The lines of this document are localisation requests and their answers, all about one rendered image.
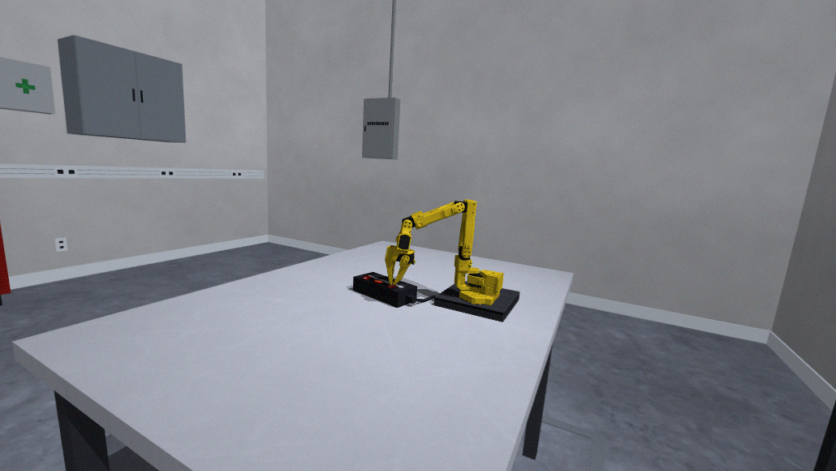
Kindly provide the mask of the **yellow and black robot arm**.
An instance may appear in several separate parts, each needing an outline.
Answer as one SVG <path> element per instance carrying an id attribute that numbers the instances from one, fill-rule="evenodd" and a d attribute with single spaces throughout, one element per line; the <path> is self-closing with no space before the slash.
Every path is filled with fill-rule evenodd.
<path id="1" fill-rule="evenodd" d="M 410 231 L 412 231 L 413 227 L 416 227 L 416 230 L 418 230 L 422 227 L 426 227 L 430 223 L 434 223 L 462 212 L 463 216 L 458 248 L 459 255 L 455 255 L 455 285 L 458 289 L 460 289 L 460 298 L 467 300 L 474 305 L 484 304 L 491 306 L 492 303 L 499 297 L 500 292 L 497 293 L 496 288 L 498 276 L 501 273 L 490 270 L 479 270 L 478 268 L 472 267 L 472 259 L 470 256 L 472 255 L 472 243 L 475 229 L 476 203 L 477 202 L 473 200 L 454 201 L 447 205 L 437 207 L 434 210 L 430 210 L 425 213 L 419 211 L 411 214 L 410 217 L 403 218 L 403 230 L 401 226 L 402 231 L 400 230 L 399 236 L 396 236 L 395 240 L 397 241 L 396 249 L 409 252 L 412 239 Z M 468 284 L 465 284 L 466 274 L 468 274 Z"/>

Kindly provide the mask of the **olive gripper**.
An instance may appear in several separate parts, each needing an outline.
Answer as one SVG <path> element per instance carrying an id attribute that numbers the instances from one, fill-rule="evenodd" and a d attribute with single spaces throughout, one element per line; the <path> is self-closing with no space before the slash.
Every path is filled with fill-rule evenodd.
<path id="1" fill-rule="evenodd" d="M 411 264 L 412 265 L 416 264 L 415 259 L 414 259 L 415 258 L 415 256 L 414 256 L 415 251 L 414 250 L 409 249 L 409 252 L 408 252 L 408 251 L 398 250 L 398 249 L 396 249 L 396 247 L 397 246 L 391 245 L 391 246 L 388 246 L 387 250 L 386 250 L 385 261 L 386 261 L 386 269 L 387 269 L 387 274 L 388 274 L 388 279 L 389 279 L 390 285 L 397 284 L 403 278 L 403 274 L 406 273 L 407 268 Z M 399 261 L 400 268 L 399 268 L 397 278 L 393 282 L 394 265 L 395 265 L 395 262 L 397 262 L 397 261 Z"/>

